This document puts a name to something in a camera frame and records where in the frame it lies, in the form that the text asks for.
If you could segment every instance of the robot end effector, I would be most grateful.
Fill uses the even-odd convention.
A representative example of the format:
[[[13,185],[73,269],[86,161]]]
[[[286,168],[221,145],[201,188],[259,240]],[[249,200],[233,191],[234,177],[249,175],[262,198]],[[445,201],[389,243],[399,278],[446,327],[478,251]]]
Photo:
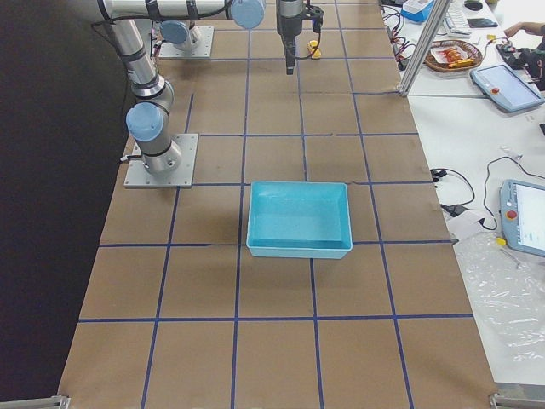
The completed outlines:
[[[313,23],[313,31],[318,34],[318,44],[314,51],[306,57],[296,56],[295,38],[301,34],[303,20]],[[292,75],[295,69],[295,60],[311,58],[319,46],[319,39],[324,21],[324,11],[312,6],[310,0],[305,4],[303,0],[277,0],[276,25],[277,33],[282,39],[286,58],[286,74]]]

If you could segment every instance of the metal plate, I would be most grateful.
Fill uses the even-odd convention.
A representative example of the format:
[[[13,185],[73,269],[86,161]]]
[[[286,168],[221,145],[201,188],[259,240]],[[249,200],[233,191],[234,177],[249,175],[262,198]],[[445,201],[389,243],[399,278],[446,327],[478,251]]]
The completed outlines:
[[[181,163],[175,170],[152,175],[148,173],[141,160],[133,159],[129,163],[124,186],[126,188],[191,187],[197,156],[198,134],[176,134],[173,140],[181,150]],[[132,154],[141,154],[137,144]]]
[[[161,46],[159,58],[163,60],[210,58],[210,54],[212,53],[212,40],[214,39],[214,27],[199,26],[198,29],[201,31],[201,41],[196,48],[190,51],[183,51],[181,49],[177,49],[171,43],[165,43]]]

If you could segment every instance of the person's hand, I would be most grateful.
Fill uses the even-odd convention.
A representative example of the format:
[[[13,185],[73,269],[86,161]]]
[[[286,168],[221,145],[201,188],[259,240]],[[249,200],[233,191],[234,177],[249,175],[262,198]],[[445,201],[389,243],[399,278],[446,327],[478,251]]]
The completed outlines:
[[[512,36],[514,36],[517,32],[519,32],[520,29],[522,29],[523,24],[524,23],[517,23],[514,26],[510,26],[504,31],[505,37],[511,38]]]
[[[542,26],[543,26],[543,23],[530,23],[530,22],[517,23],[514,26],[511,26],[507,30],[505,30],[505,36],[507,38],[511,38],[517,32],[519,32],[519,30],[524,30],[528,34],[533,34],[534,36],[541,36]]]

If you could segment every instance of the snack package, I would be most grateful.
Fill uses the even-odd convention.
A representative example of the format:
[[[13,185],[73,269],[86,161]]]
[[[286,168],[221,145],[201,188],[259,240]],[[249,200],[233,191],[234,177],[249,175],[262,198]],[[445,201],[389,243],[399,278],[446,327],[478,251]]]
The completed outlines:
[[[430,52],[439,64],[450,64],[458,60],[465,60],[469,57],[469,54],[457,45],[438,47],[431,49]]]

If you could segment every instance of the small yellow toy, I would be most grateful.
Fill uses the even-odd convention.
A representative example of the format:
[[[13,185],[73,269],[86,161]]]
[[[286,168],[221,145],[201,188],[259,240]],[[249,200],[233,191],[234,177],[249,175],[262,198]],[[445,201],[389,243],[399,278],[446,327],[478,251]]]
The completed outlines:
[[[318,41],[316,40],[310,40],[308,43],[307,43],[307,48],[308,48],[308,52],[310,54],[313,53],[314,49],[318,47]],[[312,57],[310,57],[311,59],[313,60],[319,60],[320,58],[322,57],[322,52],[320,51],[320,49],[316,49],[316,52],[313,54]]]

